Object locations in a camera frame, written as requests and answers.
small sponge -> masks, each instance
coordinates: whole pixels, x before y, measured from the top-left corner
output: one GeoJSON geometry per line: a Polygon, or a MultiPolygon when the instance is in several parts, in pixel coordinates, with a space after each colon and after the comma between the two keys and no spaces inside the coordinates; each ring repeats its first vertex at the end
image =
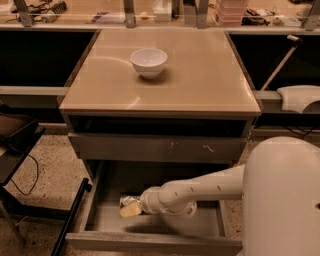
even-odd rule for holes
{"type": "Polygon", "coordinates": [[[130,202],[128,205],[121,207],[120,216],[122,218],[136,216],[142,213],[142,208],[138,200],[130,202]]]}

speckled floor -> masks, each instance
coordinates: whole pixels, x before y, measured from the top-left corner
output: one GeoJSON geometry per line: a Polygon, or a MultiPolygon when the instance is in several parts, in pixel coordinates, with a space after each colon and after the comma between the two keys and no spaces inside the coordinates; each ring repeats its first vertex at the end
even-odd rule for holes
{"type": "MultiPolygon", "coordinates": [[[[249,143],[247,145],[240,163],[245,161],[248,152],[254,146],[255,143],[249,143]]],[[[6,189],[22,203],[69,209],[82,179],[88,177],[88,175],[82,162],[77,159],[67,136],[50,134],[42,136],[32,150],[31,155],[35,157],[39,163],[39,180],[32,193],[29,196],[23,196],[12,182],[9,182],[6,189]]],[[[35,177],[35,163],[30,158],[27,158],[13,177],[13,180],[22,191],[27,192],[33,185],[35,177]]],[[[86,196],[87,194],[85,194],[83,198],[73,230],[77,230],[81,221],[82,210],[86,204],[86,196]]],[[[226,209],[230,224],[230,236],[241,238],[241,201],[227,202],[226,209]]],[[[19,247],[16,237],[3,218],[0,218],[0,225],[1,256],[45,256],[51,255],[63,222],[39,221],[39,219],[22,220],[19,225],[20,233],[26,239],[26,245],[22,249],[19,247]]],[[[61,255],[137,256],[139,254],[78,251],[66,243],[61,255]]]]}

open drawer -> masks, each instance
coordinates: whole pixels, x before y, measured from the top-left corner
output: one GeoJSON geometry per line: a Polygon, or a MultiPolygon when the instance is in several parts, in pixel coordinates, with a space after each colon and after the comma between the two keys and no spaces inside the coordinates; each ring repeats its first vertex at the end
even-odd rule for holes
{"type": "Polygon", "coordinates": [[[188,220],[142,214],[119,215],[120,197],[140,195],[153,185],[188,179],[227,166],[151,162],[99,161],[87,208],[78,233],[67,241],[80,250],[237,255],[242,243],[227,237],[223,202],[199,202],[188,220]]]}

beige countertop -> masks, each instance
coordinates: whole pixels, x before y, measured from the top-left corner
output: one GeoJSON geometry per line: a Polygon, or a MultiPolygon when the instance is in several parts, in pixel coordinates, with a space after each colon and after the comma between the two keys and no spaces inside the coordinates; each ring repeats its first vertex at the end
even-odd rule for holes
{"type": "Polygon", "coordinates": [[[103,29],[69,89],[63,112],[183,112],[253,115],[259,106],[222,29],[103,29]],[[130,55],[168,55],[154,80],[140,77],[130,55]]]}

white bowl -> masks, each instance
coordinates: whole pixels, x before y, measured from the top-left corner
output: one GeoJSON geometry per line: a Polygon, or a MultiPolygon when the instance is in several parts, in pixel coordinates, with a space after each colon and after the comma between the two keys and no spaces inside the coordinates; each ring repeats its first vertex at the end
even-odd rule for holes
{"type": "Polygon", "coordinates": [[[153,48],[140,49],[130,56],[134,69],[147,79],[157,77],[164,69],[167,59],[164,51],[153,48]]]}

